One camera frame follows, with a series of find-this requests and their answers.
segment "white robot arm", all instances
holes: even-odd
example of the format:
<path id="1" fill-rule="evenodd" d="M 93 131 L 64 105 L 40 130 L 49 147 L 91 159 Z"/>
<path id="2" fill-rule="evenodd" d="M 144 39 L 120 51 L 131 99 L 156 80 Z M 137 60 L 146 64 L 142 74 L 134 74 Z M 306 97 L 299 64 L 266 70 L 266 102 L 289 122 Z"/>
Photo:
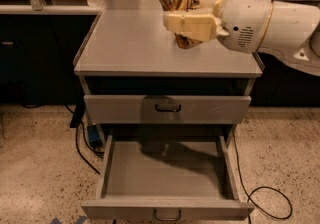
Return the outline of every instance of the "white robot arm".
<path id="1" fill-rule="evenodd" d="M 200 8 L 164 12 L 165 27 L 199 41 L 275 56 L 294 69 L 320 76 L 320 10 L 272 0 L 199 0 Z"/>

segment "floor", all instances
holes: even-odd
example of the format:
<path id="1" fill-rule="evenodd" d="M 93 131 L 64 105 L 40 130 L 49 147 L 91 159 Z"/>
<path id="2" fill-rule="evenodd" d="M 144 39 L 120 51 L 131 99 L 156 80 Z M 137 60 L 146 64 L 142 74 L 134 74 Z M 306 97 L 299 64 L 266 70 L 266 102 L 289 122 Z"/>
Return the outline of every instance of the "floor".
<path id="1" fill-rule="evenodd" d="M 69 128 L 71 113 L 64 106 L 4 105 L 2 110 L 6 139 L 0 149 L 0 223 L 111 223 L 88 220 L 80 206 L 82 200 L 94 199 L 98 175 L 77 153 L 76 130 Z M 235 135 L 246 189 L 261 185 L 279 189 L 294 209 L 283 223 L 318 224 L 320 108 L 251 107 Z M 80 142 L 81 152 L 99 168 L 101 160 Z M 244 202 L 234 143 L 228 152 Z M 275 192 L 261 191 L 253 198 L 273 214 L 289 213 L 286 201 Z M 251 216 L 254 224 L 278 223 L 257 209 Z"/>

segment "drawer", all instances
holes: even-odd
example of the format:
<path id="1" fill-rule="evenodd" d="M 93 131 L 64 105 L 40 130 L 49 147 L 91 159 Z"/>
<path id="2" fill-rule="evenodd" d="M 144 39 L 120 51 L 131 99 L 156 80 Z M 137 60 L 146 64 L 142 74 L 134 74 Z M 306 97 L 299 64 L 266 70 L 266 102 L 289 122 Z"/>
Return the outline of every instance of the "drawer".
<path id="1" fill-rule="evenodd" d="M 96 198 L 81 204 L 89 218 L 244 220 L 254 210 L 239 201 L 223 137 L 111 133 Z"/>
<path id="2" fill-rule="evenodd" d="M 249 96 L 86 95 L 93 123 L 237 124 Z"/>

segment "table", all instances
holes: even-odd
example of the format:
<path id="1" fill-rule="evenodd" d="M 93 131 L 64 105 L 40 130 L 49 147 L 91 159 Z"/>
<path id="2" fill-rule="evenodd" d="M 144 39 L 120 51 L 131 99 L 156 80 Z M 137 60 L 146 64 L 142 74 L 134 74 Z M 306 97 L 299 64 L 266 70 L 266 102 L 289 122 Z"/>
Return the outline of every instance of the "table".
<path id="1" fill-rule="evenodd" d="M 105 145 L 89 218 L 243 220 L 227 145 L 261 70 L 218 41 L 180 49 L 158 0 L 110 0 L 75 59 Z"/>

